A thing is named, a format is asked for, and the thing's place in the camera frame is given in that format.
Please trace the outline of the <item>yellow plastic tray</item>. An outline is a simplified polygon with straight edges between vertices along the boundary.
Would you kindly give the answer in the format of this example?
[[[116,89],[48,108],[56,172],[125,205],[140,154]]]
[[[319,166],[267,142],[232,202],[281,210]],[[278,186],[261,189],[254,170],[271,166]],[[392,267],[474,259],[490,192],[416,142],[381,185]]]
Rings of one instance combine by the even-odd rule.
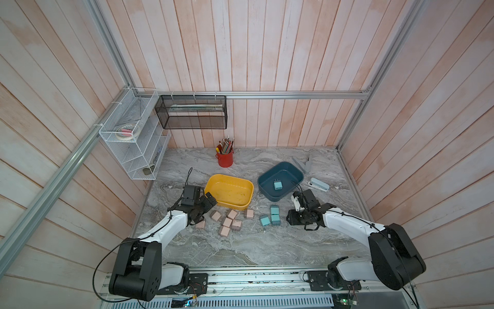
[[[243,178],[216,174],[210,177],[204,191],[216,199],[218,206],[244,211],[252,201],[254,185]]]

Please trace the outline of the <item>teal plug top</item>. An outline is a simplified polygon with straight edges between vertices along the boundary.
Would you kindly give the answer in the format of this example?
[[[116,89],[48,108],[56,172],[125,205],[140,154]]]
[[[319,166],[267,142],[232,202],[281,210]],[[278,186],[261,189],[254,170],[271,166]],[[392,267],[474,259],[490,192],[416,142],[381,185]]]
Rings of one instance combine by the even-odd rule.
[[[274,215],[280,215],[280,210],[279,210],[279,207],[277,205],[272,205],[270,207],[270,212],[271,212],[271,215],[274,216]]]

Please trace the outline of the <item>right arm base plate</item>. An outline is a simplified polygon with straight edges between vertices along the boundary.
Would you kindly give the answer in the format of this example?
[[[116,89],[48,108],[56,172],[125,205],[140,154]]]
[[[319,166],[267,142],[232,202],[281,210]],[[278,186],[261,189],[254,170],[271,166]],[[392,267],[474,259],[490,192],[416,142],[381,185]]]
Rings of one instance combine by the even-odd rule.
[[[302,275],[313,292],[361,290],[359,281],[346,281],[335,270],[308,271]]]

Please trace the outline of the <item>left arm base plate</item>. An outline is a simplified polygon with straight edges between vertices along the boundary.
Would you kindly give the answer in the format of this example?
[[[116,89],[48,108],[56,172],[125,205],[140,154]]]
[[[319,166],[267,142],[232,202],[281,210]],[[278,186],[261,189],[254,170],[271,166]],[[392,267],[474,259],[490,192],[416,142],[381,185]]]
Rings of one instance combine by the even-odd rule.
[[[185,279],[178,285],[160,289],[157,294],[162,295],[196,295],[206,294],[208,290],[208,274],[197,273],[188,274]]]

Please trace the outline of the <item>teal plug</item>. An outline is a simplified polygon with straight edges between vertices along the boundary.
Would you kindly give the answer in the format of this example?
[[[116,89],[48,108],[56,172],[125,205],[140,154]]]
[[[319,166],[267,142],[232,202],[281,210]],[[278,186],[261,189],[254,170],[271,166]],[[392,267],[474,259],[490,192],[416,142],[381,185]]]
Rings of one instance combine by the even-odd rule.
[[[280,216],[278,214],[272,214],[271,215],[271,224],[273,226],[280,226],[281,220],[280,220]]]
[[[279,207],[277,205],[272,205],[270,207],[270,212],[271,212],[271,215],[274,216],[274,215],[280,215],[280,210],[279,210]]]
[[[274,180],[274,190],[280,191],[283,189],[283,182],[281,180]]]
[[[263,227],[266,227],[266,226],[269,226],[271,225],[271,220],[270,220],[270,217],[267,216],[267,215],[262,215],[260,216],[260,223]]]

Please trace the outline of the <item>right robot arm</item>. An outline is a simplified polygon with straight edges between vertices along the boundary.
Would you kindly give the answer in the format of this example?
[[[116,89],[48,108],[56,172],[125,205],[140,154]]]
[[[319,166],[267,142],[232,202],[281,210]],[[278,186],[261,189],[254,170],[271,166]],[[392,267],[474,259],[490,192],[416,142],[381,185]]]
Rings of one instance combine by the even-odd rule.
[[[286,219],[290,225],[310,225],[336,230],[363,244],[370,253],[366,260],[340,257],[323,272],[311,271],[314,290],[360,288],[361,281],[379,281],[400,290],[427,270],[427,266],[405,229],[398,224],[382,225],[351,215],[331,203],[321,204],[311,190],[296,191],[294,208]]]

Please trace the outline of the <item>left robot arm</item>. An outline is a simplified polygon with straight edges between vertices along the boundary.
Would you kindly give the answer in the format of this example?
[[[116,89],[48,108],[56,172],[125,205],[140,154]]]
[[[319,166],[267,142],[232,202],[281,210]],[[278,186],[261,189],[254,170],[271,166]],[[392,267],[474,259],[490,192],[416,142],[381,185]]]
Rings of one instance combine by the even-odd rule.
[[[153,228],[118,245],[109,281],[109,293],[127,299],[150,301],[161,292],[187,292],[192,286],[190,270],[179,262],[163,263],[166,246],[188,226],[204,221],[217,205],[202,187],[185,185],[178,200]]]

